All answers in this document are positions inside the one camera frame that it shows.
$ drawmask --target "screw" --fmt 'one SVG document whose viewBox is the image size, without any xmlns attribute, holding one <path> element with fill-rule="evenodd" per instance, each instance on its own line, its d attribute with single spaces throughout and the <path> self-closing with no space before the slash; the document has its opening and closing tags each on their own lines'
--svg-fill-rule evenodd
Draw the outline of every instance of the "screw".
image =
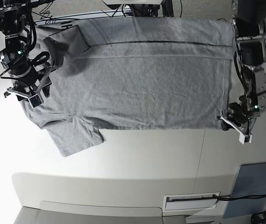
<svg viewBox="0 0 266 224">
<path fill-rule="evenodd" d="M 10 54 L 10 60 L 14 60 L 15 58 L 16 58 L 15 53 L 11 53 L 11 54 Z"/>
</svg>

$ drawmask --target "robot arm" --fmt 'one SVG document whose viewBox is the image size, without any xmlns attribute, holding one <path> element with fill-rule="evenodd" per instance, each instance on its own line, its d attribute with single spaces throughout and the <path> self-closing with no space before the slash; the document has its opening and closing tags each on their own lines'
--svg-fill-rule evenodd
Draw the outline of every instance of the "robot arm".
<svg viewBox="0 0 266 224">
<path fill-rule="evenodd" d="M 244 94 L 240 104 L 229 104 L 217 119 L 222 120 L 223 130 L 236 129 L 244 144 L 251 142 L 254 123 L 266 111 L 266 74 L 262 67 L 266 63 L 266 0 L 233 0 L 232 8 L 237 47 L 234 64 Z"/>
<path fill-rule="evenodd" d="M 6 44 L 6 48 L 0 52 L 0 62 L 6 70 L 0 77 L 15 80 L 13 88 L 8 88 L 4 96 L 13 93 L 19 101 L 29 101 L 33 108 L 43 103 L 41 91 L 49 97 L 51 66 L 47 62 L 50 57 L 48 52 L 42 52 L 33 60 L 28 58 L 37 40 L 31 9 L 52 1 L 0 0 L 0 10 L 4 11 L 2 32 Z M 43 69 L 36 71 L 38 65 L 42 65 Z"/>
</svg>

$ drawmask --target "vent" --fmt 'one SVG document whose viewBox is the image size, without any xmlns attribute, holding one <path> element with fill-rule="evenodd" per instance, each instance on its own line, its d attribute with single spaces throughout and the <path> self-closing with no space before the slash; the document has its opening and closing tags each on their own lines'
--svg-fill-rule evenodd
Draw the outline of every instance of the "vent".
<svg viewBox="0 0 266 224">
<path fill-rule="evenodd" d="M 164 196 L 163 212 L 214 209 L 217 199 L 213 195 L 219 196 L 220 192 Z"/>
</svg>

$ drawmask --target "gray t-shirt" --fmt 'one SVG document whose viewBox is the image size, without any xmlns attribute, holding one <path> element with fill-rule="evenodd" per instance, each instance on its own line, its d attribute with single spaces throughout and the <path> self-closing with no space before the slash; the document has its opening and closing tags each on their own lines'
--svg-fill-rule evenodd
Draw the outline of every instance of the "gray t-shirt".
<svg viewBox="0 0 266 224">
<path fill-rule="evenodd" d="M 29 119 L 63 156 L 101 144 L 98 129 L 220 128 L 232 32 L 219 21 L 103 18 L 37 28 L 37 45 L 58 69 L 50 97 Z"/>
</svg>

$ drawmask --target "blue panel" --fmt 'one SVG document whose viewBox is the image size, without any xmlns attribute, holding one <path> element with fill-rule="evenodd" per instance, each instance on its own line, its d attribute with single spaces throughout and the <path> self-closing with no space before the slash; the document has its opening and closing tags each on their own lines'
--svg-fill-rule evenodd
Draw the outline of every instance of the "blue panel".
<svg viewBox="0 0 266 224">
<path fill-rule="evenodd" d="M 239 168 L 235 187 L 230 197 L 266 194 L 266 162 L 246 164 Z M 246 216 L 260 212 L 266 204 L 266 198 L 242 199 L 228 203 L 223 218 Z"/>
</svg>

